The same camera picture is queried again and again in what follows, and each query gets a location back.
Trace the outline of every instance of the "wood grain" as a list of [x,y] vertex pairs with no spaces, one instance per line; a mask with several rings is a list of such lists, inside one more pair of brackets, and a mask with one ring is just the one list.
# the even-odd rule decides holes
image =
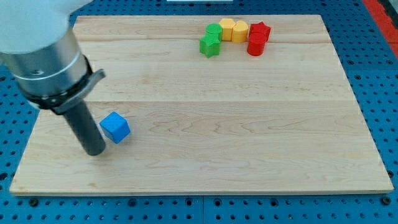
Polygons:
[[119,144],[106,139],[104,153],[90,157],[62,117],[41,111],[10,191],[307,195],[393,189],[320,16],[235,17],[273,27],[265,54],[251,57],[245,44],[223,42],[221,55],[207,59],[198,53],[198,38],[219,19],[79,17],[74,30],[81,47],[108,75],[90,93],[88,107],[97,122],[117,111],[132,134]]

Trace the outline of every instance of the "green star block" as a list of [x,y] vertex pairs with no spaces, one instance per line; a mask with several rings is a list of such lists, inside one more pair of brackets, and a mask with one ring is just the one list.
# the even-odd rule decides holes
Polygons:
[[222,40],[223,38],[223,28],[219,24],[209,24],[206,27],[206,34],[216,34],[218,35],[218,40]]
[[202,39],[200,39],[199,51],[205,54],[206,57],[210,58],[213,55],[220,54],[221,42],[218,40],[216,34],[206,34]]

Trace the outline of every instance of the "blue pegboard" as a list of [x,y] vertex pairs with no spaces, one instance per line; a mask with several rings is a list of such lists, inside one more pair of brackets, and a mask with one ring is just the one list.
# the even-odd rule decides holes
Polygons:
[[[322,15],[372,137],[398,186],[398,61],[361,1],[167,5],[165,0],[95,0],[70,20],[73,24],[78,15],[130,14]],[[13,197],[8,189],[37,114],[19,93],[12,75],[0,67],[0,223],[398,223],[396,190],[388,195],[317,197]]]

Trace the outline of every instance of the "metal cylinder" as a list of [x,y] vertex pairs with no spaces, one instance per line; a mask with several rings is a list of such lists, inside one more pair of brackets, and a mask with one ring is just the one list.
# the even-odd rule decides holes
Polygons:
[[24,54],[0,53],[19,88],[34,96],[61,94],[76,84],[87,66],[69,28],[56,43]]
[[63,116],[87,154],[96,156],[104,151],[105,141],[84,101],[69,109]]

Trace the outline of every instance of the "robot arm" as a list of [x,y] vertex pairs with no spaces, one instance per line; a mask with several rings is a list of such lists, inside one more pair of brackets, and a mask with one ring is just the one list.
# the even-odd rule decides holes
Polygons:
[[91,0],[0,1],[0,64],[40,109],[64,115],[89,155],[105,142],[83,98],[102,78],[81,53],[69,15]]

